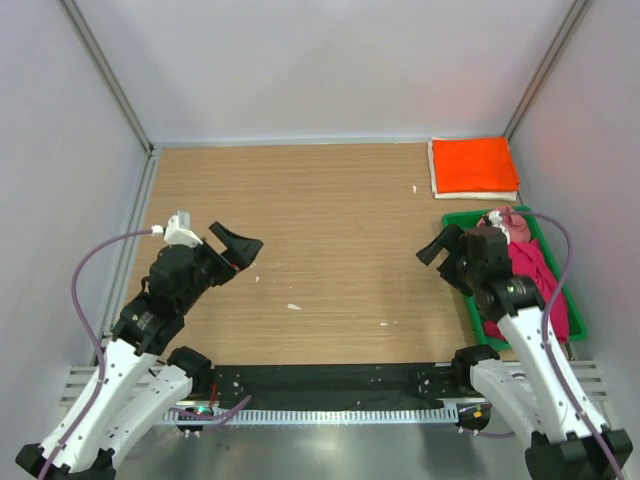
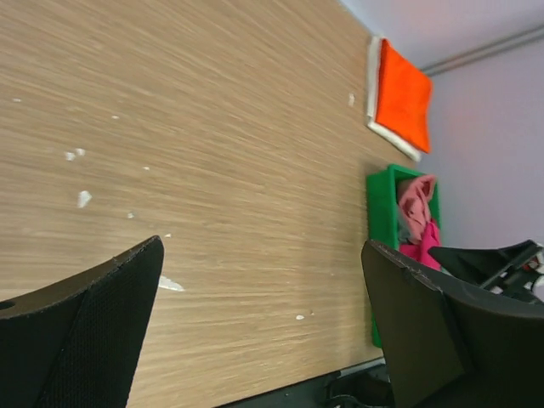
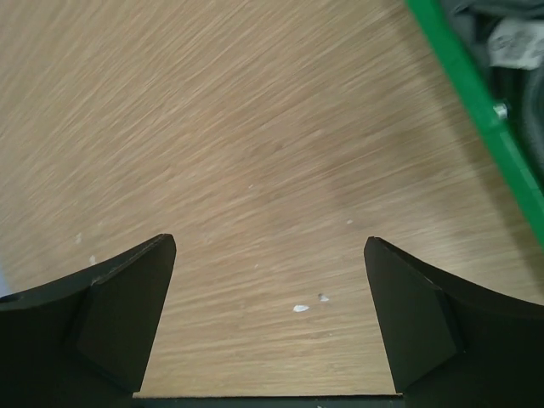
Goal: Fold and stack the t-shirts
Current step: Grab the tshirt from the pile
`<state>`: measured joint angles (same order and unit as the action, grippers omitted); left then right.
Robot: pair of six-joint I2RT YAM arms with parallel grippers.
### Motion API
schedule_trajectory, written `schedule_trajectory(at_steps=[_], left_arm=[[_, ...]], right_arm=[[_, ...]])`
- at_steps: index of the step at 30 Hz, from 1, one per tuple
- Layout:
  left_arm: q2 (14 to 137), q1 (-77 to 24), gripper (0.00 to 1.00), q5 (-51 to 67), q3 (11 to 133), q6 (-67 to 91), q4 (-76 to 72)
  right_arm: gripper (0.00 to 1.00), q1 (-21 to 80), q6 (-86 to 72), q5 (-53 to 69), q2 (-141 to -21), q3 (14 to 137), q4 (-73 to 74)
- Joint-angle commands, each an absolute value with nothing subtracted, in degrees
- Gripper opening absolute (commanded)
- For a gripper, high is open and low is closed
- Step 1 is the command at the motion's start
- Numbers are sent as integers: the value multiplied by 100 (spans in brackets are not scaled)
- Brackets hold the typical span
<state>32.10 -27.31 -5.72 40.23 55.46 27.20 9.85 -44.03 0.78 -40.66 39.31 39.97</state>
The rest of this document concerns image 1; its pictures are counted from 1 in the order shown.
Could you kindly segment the salmon pink t shirt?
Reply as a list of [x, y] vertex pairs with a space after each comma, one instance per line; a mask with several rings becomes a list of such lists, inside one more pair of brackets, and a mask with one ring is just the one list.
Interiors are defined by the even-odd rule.
[[525, 243], [532, 239], [531, 231], [523, 216], [519, 215], [512, 207], [500, 207], [492, 210], [500, 210], [504, 216], [504, 223], [498, 226], [488, 225], [485, 213], [477, 222], [477, 227], [495, 227], [498, 228], [507, 238], [509, 243]]

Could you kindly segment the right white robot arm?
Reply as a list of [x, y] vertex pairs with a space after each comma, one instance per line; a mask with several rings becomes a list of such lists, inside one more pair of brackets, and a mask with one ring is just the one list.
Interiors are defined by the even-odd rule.
[[450, 381], [459, 394], [482, 394], [525, 447], [533, 479], [620, 479], [633, 451], [623, 429], [610, 427], [574, 374], [552, 331], [551, 304], [533, 279], [517, 275], [506, 235], [496, 227], [446, 226], [416, 254], [425, 265], [441, 251], [440, 277], [475, 299], [517, 353], [522, 386], [488, 345], [457, 351]]

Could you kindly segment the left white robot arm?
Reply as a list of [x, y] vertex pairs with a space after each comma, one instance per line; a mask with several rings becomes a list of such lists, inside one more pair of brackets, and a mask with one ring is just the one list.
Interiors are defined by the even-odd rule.
[[86, 332], [98, 365], [66, 416], [42, 441], [24, 445], [15, 462], [35, 479], [113, 479], [136, 443], [177, 402], [204, 398], [212, 387], [211, 361], [188, 348], [172, 352], [151, 384], [135, 393], [185, 325], [186, 314], [209, 289], [249, 268], [264, 243], [215, 222], [223, 244], [217, 252], [190, 228], [185, 212], [166, 225], [140, 230], [160, 237], [158, 252], [140, 292], [121, 310], [106, 344]]

